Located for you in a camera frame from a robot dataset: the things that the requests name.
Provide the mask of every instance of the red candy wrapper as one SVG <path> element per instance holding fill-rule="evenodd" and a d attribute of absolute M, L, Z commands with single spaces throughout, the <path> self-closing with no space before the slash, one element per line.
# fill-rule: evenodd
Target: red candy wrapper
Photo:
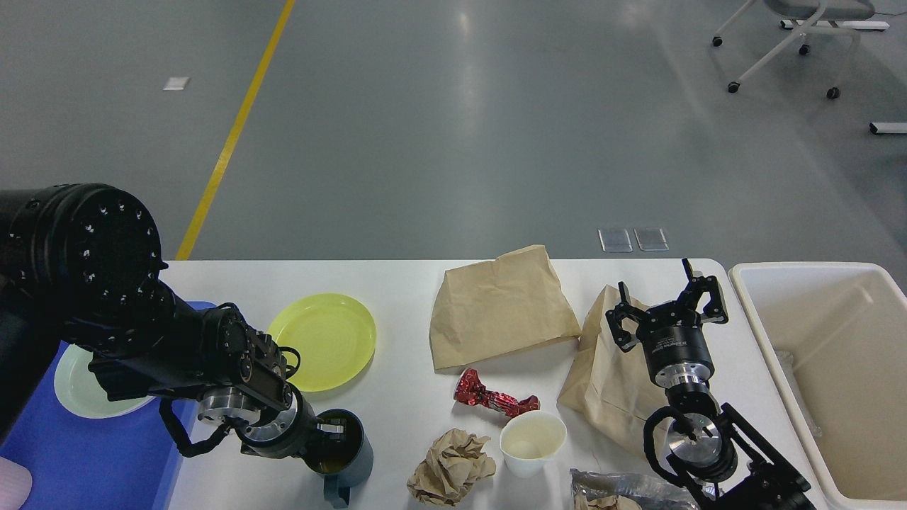
<path fill-rule="evenodd" d="M 518 401 L 510 395 L 488 390 L 479 380 L 475 368 L 467 368 L 460 376 L 453 399 L 467 406 L 485 406 L 508 417 L 517 417 L 526 411 L 539 409 L 539 398 L 534 395 Z"/>

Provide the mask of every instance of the pink object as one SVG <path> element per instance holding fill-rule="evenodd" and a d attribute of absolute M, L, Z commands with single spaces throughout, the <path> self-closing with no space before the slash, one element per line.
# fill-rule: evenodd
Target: pink object
<path fill-rule="evenodd" d="M 19 510 L 32 492 L 32 474 L 0 456 L 0 510 Z"/>
<path fill-rule="evenodd" d="M 485 406 L 508 417 L 517 417 L 527 411 L 539 409 L 539 398 L 534 395 L 518 401 L 510 395 L 490 391 L 479 380 L 479 373 L 475 368 L 467 368 L 460 376 L 453 398 L 467 406 Z"/>

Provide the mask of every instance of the yellow floor line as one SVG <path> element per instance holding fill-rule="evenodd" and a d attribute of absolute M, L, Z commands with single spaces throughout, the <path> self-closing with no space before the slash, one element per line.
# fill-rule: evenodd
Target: yellow floor line
<path fill-rule="evenodd" d="M 236 114 L 236 120 L 233 121 L 233 127 L 229 130 L 227 141 L 224 142 L 224 148 L 220 151 L 218 163 L 214 165 L 214 172 L 211 173 L 211 177 L 208 179 L 208 186 L 205 187 L 205 192 L 201 195 L 199 206 L 195 209 L 195 214 L 192 216 L 192 222 L 186 230 L 186 235 L 182 238 L 182 244 L 180 245 L 179 251 L 176 253 L 176 260 L 188 260 L 189 256 L 192 254 L 192 249 L 195 248 L 195 241 L 199 238 L 201 226 L 205 223 L 205 218 L 208 217 L 208 210 L 211 207 L 211 203 L 214 202 L 214 195 L 217 194 L 220 181 L 224 177 L 224 172 L 227 171 L 229 159 L 233 155 L 236 143 L 239 141 L 239 135 L 242 134 L 242 128 L 246 125 L 246 119 L 249 118 L 252 104 L 255 102 L 255 97 L 258 95 L 258 89 L 261 88 L 261 82 L 265 79 L 265 73 L 268 72 L 268 66 L 271 64 L 271 57 L 274 56 L 274 50 L 278 47 L 280 36 L 283 34 L 284 26 L 287 24 L 289 13 L 293 10 L 293 4 L 295 2 L 296 0 L 287 0 L 284 4 L 283 12 L 280 13 L 280 18 L 278 19 L 278 24 L 274 27 L 274 32 L 271 34 L 270 41 L 268 41 L 268 47 L 265 48 L 265 53 L 261 55 L 261 61 L 258 62 L 258 69 L 255 71 L 252 83 L 249 84 L 245 99 L 242 100 L 242 106 L 239 107 L 239 113 Z"/>

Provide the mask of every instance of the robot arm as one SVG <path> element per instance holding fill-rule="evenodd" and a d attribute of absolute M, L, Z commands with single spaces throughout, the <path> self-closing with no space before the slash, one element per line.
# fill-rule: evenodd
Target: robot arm
<path fill-rule="evenodd" d="M 157 227 L 129 193 L 0 191 L 0 235 L 0 440 L 61 338 L 94 354 L 89 370 L 110 400 L 161 397 L 183 455 L 210 450 L 231 428 L 244 452 L 272 457 L 301 456 L 327 436 L 287 381 L 286 349 L 235 305 L 194 310 L 159 279 Z M 218 426 L 208 442 L 189 443 L 170 410 L 176 398 L 198 400 L 200 419 Z M 329 429 L 335 440 L 343 430 Z"/>
<path fill-rule="evenodd" d="M 676 300 L 641 310 L 629 303 L 627 287 L 621 282 L 620 303 L 605 312 L 622 351 L 641 344 L 649 378 L 665 389 L 668 399 L 668 405 L 655 411 L 643 429 L 649 465 L 671 484 L 685 487 L 704 510 L 814 508 L 804 495 L 810 485 L 800 473 L 730 404 L 719 408 L 712 397 L 708 380 L 715 367 L 702 326 L 724 324 L 727 314 L 717 279 L 695 274 L 686 259 L 683 265 L 688 283 Z M 705 294 L 709 302 L 700 312 L 698 303 Z M 623 328 L 626 319 L 637 323 L 635 334 Z M 655 428 L 669 418 L 673 421 L 668 427 L 667 461 L 674 473 L 658 462 L 654 438 Z M 717 485 L 736 472 L 735 445 L 750 458 L 750 475 L 720 495 Z M 703 491 L 703 484 L 716 486 L 714 498 Z"/>

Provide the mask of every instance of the brown paper bag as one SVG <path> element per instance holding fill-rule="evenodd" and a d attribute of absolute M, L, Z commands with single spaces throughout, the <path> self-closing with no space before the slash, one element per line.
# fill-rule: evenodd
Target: brown paper bag
<path fill-rule="evenodd" d="M 541 245 L 444 273 L 432 310 L 434 369 L 576 338 L 580 323 Z"/>
<path fill-rule="evenodd" d="M 610 285 L 599 294 L 582 327 L 580 350 L 573 358 L 558 402 L 579 411 L 602 434 L 627 451 L 645 458 L 642 428 L 649 417 L 668 404 L 664 389 L 649 380 L 641 347 L 621 352 L 615 345 L 605 311 L 614 309 L 620 294 Z M 633 306 L 647 309 L 632 300 Z M 635 326 L 624 322 L 625 329 Z M 664 443 L 665 426 L 655 431 L 655 444 Z"/>

